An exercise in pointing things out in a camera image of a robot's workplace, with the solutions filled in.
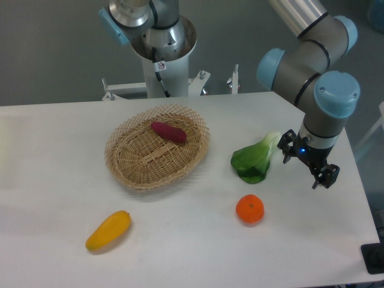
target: table surface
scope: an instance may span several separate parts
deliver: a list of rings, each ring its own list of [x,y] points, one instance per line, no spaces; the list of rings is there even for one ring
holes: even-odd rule
[[[210,128],[206,157],[176,182],[138,193],[104,163],[121,123],[179,103]],[[381,280],[360,246],[378,242],[345,131],[328,161],[341,167],[330,188],[311,188],[299,160],[272,155],[265,181],[242,182],[233,151],[270,130],[298,130],[303,113],[273,92],[197,98],[0,107],[1,287],[308,287]],[[254,227],[235,214],[259,196]],[[132,226],[97,253],[84,246],[110,214]]]

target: mango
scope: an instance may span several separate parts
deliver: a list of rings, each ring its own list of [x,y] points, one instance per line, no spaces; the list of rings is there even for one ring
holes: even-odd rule
[[[131,225],[131,216],[126,211],[113,213],[95,230],[85,242],[85,247],[95,251],[121,236]]]

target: metal bracket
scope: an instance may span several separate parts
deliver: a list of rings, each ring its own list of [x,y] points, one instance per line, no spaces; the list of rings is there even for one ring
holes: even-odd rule
[[[211,74],[207,71],[201,70],[198,75],[194,79],[188,80],[188,96],[200,96],[206,95],[207,91],[204,88],[206,82],[210,78]],[[122,97],[118,97],[118,95],[126,95],[133,93],[145,93],[146,92],[146,84],[142,83],[130,83],[130,84],[118,84],[118,85],[107,85],[105,78],[102,78],[103,88],[104,88],[104,97],[102,100],[116,100],[118,98],[124,99]]]

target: woven basket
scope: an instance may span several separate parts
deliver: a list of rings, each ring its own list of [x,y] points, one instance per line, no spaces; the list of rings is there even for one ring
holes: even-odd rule
[[[151,128],[154,121],[183,129],[186,143],[161,138]],[[106,165],[126,187],[148,190],[171,183],[205,156],[209,129],[203,118],[179,105],[157,106],[125,121],[110,136]]]

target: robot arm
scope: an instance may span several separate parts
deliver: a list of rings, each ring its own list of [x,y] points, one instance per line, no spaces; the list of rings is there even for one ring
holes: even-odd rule
[[[329,188],[340,169],[327,157],[355,109],[360,88],[351,75],[326,70],[354,45],[357,30],[343,16],[332,18],[317,0],[269,2],[301,41],[290,53],[270,50],[257,69],[265,87],[305,113],[298,135],[289,130],[278,147],[284,163],[298,157],[309,167],[313,188]]]
[[[142,37],[148,59],[155,56],[155,61],[171,61],[184,49],[185,33],[179,21],[178,0],[110,0],[99,16],[120,44]]]

